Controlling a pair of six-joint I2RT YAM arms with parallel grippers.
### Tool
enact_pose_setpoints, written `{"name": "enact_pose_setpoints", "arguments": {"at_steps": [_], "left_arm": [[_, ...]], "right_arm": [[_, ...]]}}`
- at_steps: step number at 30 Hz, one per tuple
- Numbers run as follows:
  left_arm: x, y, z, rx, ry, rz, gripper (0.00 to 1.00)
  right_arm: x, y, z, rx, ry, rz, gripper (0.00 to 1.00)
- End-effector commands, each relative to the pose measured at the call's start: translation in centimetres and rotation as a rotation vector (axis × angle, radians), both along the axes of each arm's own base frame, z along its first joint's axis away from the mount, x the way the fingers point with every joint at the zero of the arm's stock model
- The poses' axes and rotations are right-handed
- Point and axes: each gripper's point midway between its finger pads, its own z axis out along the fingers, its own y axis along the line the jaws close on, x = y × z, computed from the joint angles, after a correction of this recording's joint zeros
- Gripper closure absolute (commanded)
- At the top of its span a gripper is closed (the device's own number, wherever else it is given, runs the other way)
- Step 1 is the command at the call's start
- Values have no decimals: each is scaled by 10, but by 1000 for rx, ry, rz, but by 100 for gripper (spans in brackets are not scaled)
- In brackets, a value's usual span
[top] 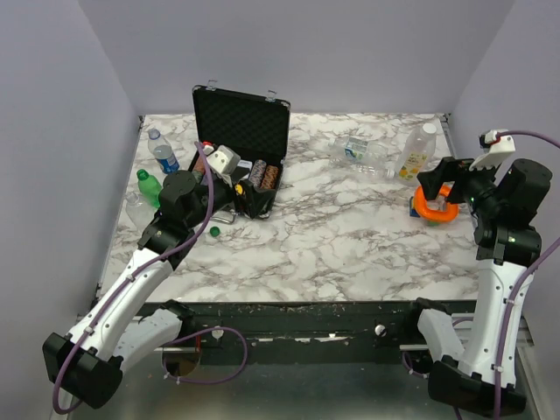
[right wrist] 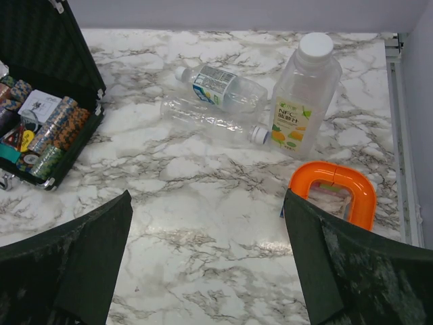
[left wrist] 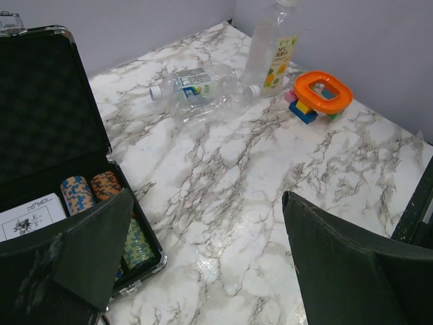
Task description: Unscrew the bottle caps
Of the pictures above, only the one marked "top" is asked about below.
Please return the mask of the square clear juice bottle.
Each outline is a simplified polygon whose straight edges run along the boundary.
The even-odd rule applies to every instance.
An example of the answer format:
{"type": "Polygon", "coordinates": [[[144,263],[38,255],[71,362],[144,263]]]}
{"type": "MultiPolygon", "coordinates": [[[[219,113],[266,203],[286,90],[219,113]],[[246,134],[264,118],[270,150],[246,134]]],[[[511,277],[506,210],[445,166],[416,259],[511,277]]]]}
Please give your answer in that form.
{"type": "Polygon", "coordinates": [[[402,153],[395,163],[395,177],[405,184],[416,183],[418,173],[431,160],[436,149],[437,133],[425,134],[422,126],[410,132],[402,153]]]}

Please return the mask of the white juice bottle cap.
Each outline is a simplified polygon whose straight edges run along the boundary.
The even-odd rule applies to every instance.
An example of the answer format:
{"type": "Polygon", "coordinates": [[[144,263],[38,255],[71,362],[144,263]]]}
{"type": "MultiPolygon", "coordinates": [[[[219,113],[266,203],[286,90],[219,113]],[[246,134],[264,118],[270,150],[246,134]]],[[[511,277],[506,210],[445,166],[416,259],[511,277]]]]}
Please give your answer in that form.
{"type": "Polygon", "coordinates": [[[435,135],[437,133],[437,127],[433,123],[429,123],[429,122],[425,123],[422,126],[422,130],[425,134],[428,135],[435,135]]]}

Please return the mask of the blue label water bottle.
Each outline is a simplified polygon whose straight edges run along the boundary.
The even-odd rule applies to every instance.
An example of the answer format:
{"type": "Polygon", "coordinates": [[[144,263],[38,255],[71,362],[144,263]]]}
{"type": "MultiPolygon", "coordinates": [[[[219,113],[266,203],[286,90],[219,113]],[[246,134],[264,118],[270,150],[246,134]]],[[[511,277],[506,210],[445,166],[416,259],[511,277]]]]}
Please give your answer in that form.
{"type": "Polygon", "coordinates": [[[148,130],[148,149],[156,159],[164,174],[171,174],[179,170],[180,165],[172,146],[161,135],[158,129],[148,130]]]}

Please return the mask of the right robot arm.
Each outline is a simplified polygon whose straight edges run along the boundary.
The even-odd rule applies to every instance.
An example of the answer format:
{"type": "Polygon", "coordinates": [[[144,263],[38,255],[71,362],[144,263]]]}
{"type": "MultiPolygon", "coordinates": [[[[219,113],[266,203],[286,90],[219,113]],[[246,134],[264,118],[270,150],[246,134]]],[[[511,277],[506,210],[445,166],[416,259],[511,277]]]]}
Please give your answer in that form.
{"type": "Polygon", "coordinates": [[[515,389],[515,348],[527,290],[548,255],[530,223],[549,192],[552,173],[519,158],[496,183],[494,168],[472,165],[471,159],[445,157],[418,175],[427,200],[451,184],[447,202],[466,203],[476,220],[479,291],[468,341],[460,341],[450,314],[433,308],[406,317],[402,331],[408,340],[428,346],[431,399],[497,419],[526,407],[525,396],[515,389]]]}

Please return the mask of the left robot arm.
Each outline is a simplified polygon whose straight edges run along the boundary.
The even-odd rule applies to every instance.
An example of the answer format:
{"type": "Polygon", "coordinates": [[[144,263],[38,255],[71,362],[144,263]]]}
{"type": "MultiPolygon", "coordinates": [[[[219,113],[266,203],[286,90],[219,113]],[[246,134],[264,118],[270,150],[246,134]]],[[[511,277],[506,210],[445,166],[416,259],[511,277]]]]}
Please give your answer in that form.
{"type": "Polygon", "coordinates": [[[124,272],[97,305],[65,335],[52,333],[42,350],[53,384],[52,406],[60,406],[65,390],[93,409],[106,404],[124,375],[158,347],[183,346],[194,333],[193,322],[174,301],[138,325],[132,319],[151,293],[180,265],[215,212],[231,203],[253,215],[270,206],[277,194],[277,176],[261,183],[241,179],[228,184],[211,168],[206,183],[179,170],[165,177],[159,209],[144,229],[124,272]]]}

